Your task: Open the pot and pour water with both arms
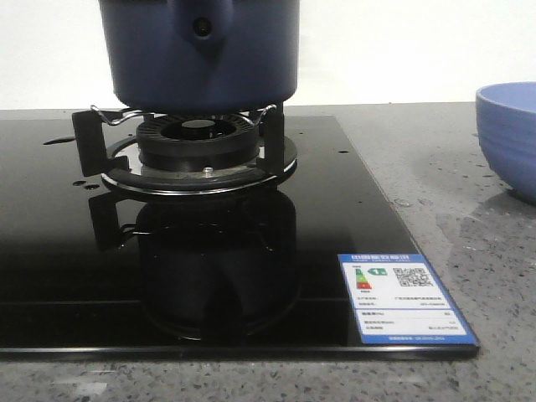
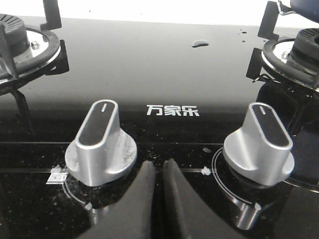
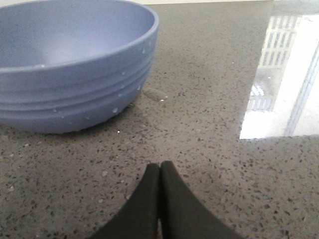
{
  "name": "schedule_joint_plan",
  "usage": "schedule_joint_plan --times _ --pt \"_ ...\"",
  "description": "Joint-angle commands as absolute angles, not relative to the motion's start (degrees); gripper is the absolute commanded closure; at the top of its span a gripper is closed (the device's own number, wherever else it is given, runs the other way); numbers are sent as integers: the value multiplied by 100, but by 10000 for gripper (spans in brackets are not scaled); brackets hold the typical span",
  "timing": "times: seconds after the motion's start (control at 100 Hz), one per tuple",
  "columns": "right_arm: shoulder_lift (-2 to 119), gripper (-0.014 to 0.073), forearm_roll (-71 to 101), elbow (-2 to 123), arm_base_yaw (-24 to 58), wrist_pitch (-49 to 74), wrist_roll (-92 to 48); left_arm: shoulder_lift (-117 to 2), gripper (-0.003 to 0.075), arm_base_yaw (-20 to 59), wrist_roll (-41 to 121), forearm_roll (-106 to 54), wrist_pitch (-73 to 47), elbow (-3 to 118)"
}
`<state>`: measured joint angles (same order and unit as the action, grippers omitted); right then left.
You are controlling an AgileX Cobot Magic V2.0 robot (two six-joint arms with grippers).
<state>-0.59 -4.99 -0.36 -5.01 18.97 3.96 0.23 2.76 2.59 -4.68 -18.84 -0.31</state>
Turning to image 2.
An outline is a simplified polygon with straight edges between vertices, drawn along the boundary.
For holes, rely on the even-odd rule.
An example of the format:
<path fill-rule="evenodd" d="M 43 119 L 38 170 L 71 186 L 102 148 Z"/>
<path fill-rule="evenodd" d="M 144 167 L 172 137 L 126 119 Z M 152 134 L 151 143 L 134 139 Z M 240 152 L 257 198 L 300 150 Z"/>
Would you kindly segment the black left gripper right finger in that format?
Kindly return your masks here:
<path fill-rule="evenodd" d="M 173 238 L 244 238 L 206 205 L 173 159 L 164 162 L 163 187 L 169 234 Z"/>

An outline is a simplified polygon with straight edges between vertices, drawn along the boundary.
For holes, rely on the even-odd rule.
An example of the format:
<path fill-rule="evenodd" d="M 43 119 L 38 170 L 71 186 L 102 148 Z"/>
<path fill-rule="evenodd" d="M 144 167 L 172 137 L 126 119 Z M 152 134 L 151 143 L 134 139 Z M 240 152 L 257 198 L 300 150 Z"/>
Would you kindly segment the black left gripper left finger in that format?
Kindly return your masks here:
<path fill-rule="evenodd" d="M 149 239 L 156 170 L 144 161 L 123 197 L 81 239 Z"/>

